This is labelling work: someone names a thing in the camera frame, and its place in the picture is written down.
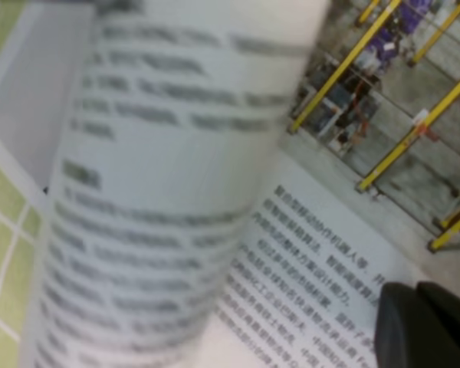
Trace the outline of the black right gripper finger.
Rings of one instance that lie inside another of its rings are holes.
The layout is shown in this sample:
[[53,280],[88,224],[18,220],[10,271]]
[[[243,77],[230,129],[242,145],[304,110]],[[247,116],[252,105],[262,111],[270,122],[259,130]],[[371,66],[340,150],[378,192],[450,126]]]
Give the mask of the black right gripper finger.
[[385,284],[374,352],[378,367],[460,367],[460,297],[434,282]]

